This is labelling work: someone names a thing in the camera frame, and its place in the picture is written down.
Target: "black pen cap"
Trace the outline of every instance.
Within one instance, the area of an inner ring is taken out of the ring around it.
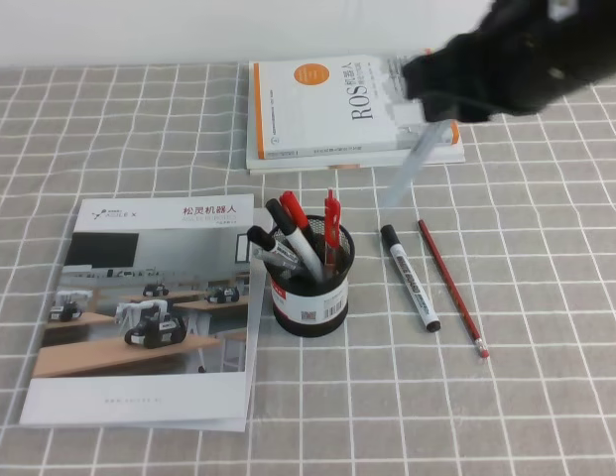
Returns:
[[[295,232],[297,229],[297,224],[292,220],[292,217],[288,214],[277,198],[271,198],[268,200],[266,203],[266,208],[284,235],[292,235]]]
[[[277,240],[270,236],[270,234],[267,233],[261,226],[251,226],[246,234],[248,236],[248,240],[253,242],[255,245],[261,246],[266,251],[272,250],[277,244]]]
[[[400,245],[400,240],[398,239],[398,235],[396,234],[396,230],[391,225],[385,225],[380,229],[381,235],[383,235],[383,240],[387,245],[387,248],[391,250],[391,247],[394,245]]]

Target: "orange circle logo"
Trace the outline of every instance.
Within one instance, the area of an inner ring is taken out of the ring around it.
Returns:
[[[322,64],[304,64],[295,71],[295,79],[306,86],[317,86],[329,79],[329,69]]]

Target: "pen holder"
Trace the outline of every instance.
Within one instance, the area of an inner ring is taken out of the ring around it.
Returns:
[[[324,256],[322,216],[308,215],[309,226],[316,237],[316,253]],[[292,248],[279,227],[271,235]],[[292,276],[289,270],[266,263],[272,280],[273,313],[277,322],[288,332],[300,337],[321,337],[336,329],[347,316],[347,273],[354,262],[354,241],[349,232],[340,227],[340,246],[336,253],[336,273],[317,284],[309,277]]]

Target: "pencil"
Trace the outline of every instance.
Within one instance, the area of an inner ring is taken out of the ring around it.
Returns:
[[[439,268],[439,272],[442,274],[442,278],[444,279],[444,281],[446,282],[446,285],[448,286],[450,295],[453,297],[453,301],[455,302],[455,305],[457,306],[460,314],[462,315],[462,321],[464,322],[464,325],[468,329],[468,332],[470,333],[470,336],[473,339],[473,343],[475,344],[475,347],[477,348],[479,355],[484,359],[487,358],[490,355],[488,353],[488,349],[486,348],[486,345],[484,345],[482,336],[479,334],[479,330],[477,330],[477,327],[475,326],[475,322],[473,322],[473,319],[471,318],[470,313],[468,312],[468,309],[466,308],[466,304],[464,303],[462,296],[459,295],[457,286],[453,282],[453,278],[450,276],[450,273],[448,272],[448,268],[444,264],[444,260],[442,259],[442,256],[440,255],[439,250],[437,249],[435,243],[433,242],[433,239],[431,238],[431,233],[429,232],[429,229],[427,228],[423,220],[420,220],[418,222],[418,226],[420,226],[420,231],[423,234],[423,238],[425,239],[427,246],[431,250],[431,254],[433,255],[433,258],[435,259],[435,263],[437,264],[437,267]]]

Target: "stack of books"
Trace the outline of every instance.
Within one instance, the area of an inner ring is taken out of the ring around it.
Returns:
[[[405,99],[409,58],[349,56],[250,64],[246,166],[255,173],[399,166],[426,128]],[[457,124],[428,164],[464,162]]]

